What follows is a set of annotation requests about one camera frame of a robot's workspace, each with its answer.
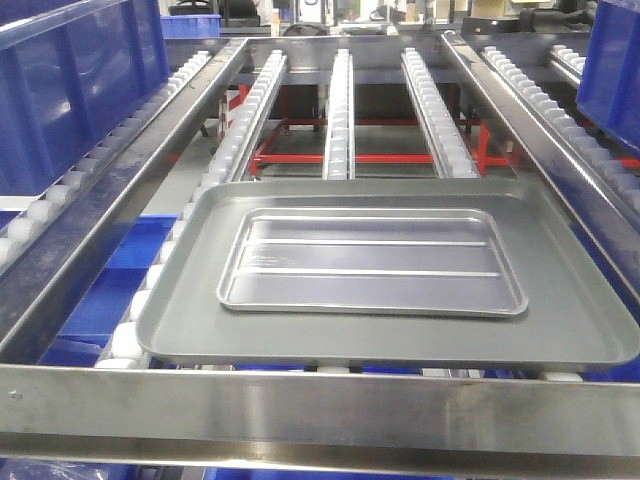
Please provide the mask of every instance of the conveyor rack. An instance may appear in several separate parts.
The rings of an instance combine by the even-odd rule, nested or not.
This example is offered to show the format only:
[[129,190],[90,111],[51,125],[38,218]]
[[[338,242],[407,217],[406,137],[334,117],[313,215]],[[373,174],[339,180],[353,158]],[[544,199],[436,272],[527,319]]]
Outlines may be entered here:
[[[517,43],[527,45],[527,54],[533,52],[540,62],[521,69],[534,81],[545,81],[557,79],[546,68],[552,45],[576,38],[580,43],[581,37],[528,38]],[[281,70],[271,72],[271,82],[328,83],[335,52],[348,48],[358,84],[402,83],[401,54],[407,46],[416,48],[434,81],[464,85],[496,138],[523,147],[637,302],[635,205],[585,168],[580,151],[544,116],[515,100],[478,54],[494,42],[519,64],[515,40],[467,42],[457,34],[197,44],[215,56],[195,73],[190,88],[166,105],[94,184],[79,189],[77,200],[0,280],[0,359],[5,362],[0,385],[8,392],[0,400],[6,412],[0,418],[0,453],[396,473],[634,476],[640,468],[640,391],[634,384],[19,365],[36,361],[55,336],[202,124],[206,105],[234,81],[253,83],[260,69],[252,66],[271,65],[266,58],[274,50],[286,56],[288,72],[282,77]],[[178,58],[194,51],[193,42],[173,45]],[[319,55],[309,55],[308,49]],[[257,106],[267,108],[270,98]],[[188,215],[187,208],[181,220]],[[181,224],[176,225],[172,235],[179,236]],[[251,398],[259,404],[247,404]],[[518,411],[527,415],[503,414]],[[344,425],[349,425],[348,438]]]

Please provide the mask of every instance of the aluminum pan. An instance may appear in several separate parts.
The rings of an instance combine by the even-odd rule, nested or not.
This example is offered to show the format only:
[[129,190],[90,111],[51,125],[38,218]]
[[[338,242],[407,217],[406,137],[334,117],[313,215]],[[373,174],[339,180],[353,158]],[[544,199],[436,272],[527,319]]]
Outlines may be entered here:
[[[255,208],[481,208],[529,296],[508,320],[234,312],[215,290]],[[638,326],[540,185],[523,180],[229,184],[206,192],[151,293],[141,345],[174,363],[413,365],[581,371],[633,359]]]
[[527,299],[478,209],[259,208],[218,287],[232,310],[510,317]]

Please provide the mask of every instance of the rectangular tray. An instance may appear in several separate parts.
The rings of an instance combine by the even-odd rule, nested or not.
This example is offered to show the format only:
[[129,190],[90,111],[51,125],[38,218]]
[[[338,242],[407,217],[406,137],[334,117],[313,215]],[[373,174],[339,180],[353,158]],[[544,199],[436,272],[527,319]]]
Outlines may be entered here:
[[218,287],[233,310],[509,317],[527,300],[477,209],[260,208]]
[[[529,302],[509,318],[237,311],[216,295],[256,209],[481,209]],[[638,325],[539,184],[353,180],[228,184],[203,194],[137,324],[171,363],[584,371],[635,358]]]

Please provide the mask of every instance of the metal rail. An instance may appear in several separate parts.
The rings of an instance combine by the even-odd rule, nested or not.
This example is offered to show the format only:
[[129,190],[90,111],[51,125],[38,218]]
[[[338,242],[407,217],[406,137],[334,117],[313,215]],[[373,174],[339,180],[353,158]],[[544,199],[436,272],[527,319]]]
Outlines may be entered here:
[[522,146],[549,185],[587,231],[640,302],[640,218],[588,166],[583,156],[513,91],[458,34],[442,36],[445,53],[457,66],[485,118],[506,129]]
[[414,48],[407,48],[402,54],[402,69],[438,177],[479,177],[471,154],[462,141],[438,87],[422,57]]
[[637,385],[3,366],[0,391],[3,456],[497,478],[640,471]]
[[353,59],[349,50],[338,50],[329,85],[327,136],[322,178],[355,178],[355,122],[353,104]]
[[246,61],[234,40],[211,59],[0,279],[0,361],[32,363],[69,317]]

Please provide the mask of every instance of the blue crate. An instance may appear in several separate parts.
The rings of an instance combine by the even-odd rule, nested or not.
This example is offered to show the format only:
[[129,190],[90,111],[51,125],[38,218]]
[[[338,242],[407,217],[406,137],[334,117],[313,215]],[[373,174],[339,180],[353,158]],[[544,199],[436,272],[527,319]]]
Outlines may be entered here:
[[419,477],[351,472],[249,470],[209,468],[204,480],[453,480],[451,477]]
[[640,0],[601,0],[578,108],[640,156]]
[[158,2],[86,0],[6,25],[0,65],[0,195],[36,195],[167,79]]
[[33,17],[78,0],[0,0],[0,25]]
[[0,465],[0,478],[15,480],[133,480],[131,465],[105,465],[9,458]]
[[220,36],[220,15],[162,17],[164,38],[212,38]]

